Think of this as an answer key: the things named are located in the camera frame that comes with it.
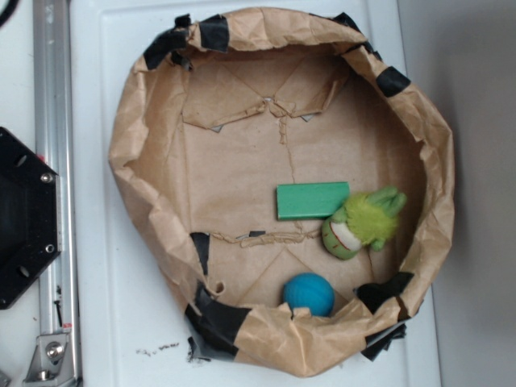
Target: white board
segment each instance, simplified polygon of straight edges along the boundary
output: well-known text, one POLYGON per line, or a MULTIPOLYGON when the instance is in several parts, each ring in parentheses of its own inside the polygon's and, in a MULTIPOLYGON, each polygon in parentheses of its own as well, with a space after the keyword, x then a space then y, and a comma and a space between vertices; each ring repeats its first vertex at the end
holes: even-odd
POLYGON ((370 362, 358 354, 323 375, 213 360, 188 361, 190 336, 152 255, 123 207, 107 151, 133 62, 179 15, 192 20, 246 6, 334 17, 345 11, 385 62, 405 71, 396 0, 90 0, 71 2, 73 141, 81 341, 86 387, 179 385, 440 385, 431 293, 408 335, 370 362))

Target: green plush toy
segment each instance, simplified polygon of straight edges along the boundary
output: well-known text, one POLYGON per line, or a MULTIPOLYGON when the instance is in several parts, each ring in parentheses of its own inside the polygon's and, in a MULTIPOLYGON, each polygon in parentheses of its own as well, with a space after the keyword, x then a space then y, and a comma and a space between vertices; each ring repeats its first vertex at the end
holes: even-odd
POLYGON ((406 195, 392 186, 350 196, 322 225, 324 246, 341 260, 368 245, 380 251, 396 233, 397 215, 405 203, 406 195))

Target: crumpled brown paper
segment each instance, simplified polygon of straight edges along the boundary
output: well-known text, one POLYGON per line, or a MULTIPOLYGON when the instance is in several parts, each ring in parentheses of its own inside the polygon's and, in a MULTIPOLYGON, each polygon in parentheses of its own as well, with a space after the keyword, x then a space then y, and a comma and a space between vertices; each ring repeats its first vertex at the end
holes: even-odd
POLYGON ((170 57, 153 70, 138 59, 110 165, 178 305, 195 309, 202 283, 217 301, 252 308, 236 359, 312 376, 417 313, 452 243, 452 134, 414 84, 384 97, 377 78, 388 66, 358 31, 291 10, 224 16, 228 53, 203 48, 195 23, 181 52, 192 71, 170 57), (343 262, 324 250, 321 221, 276 220, 276 185, 320 181, 397 186, 409 201, 396 238, 343 262), (210 234, 207 274, 192 232, 210 234), (306 271, 333 285, 330 318, 281 305, 283 284, 306 271), (372 314, 353 289, 398 271, 414 278, 372 314))

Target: green block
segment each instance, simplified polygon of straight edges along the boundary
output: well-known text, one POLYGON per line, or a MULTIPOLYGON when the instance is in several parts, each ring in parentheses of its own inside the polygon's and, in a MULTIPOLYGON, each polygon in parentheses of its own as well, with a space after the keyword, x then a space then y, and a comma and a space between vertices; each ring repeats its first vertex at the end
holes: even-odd
POLYGON ((342 206, 348 196, 347 182, 281 184, 277 187, 277 218, 327 218, 342 206))

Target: blue ball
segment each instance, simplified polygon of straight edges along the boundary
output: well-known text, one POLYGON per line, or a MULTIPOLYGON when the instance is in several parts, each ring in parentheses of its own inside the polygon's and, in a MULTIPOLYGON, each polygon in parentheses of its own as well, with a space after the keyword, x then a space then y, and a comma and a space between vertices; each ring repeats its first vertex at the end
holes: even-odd
POLYGON ((313 316, 327 317, 333 309, 335 294, 330 283, 321 276, 303 273, 285 284, 283 300, 292 310, 305 307, 313 316))

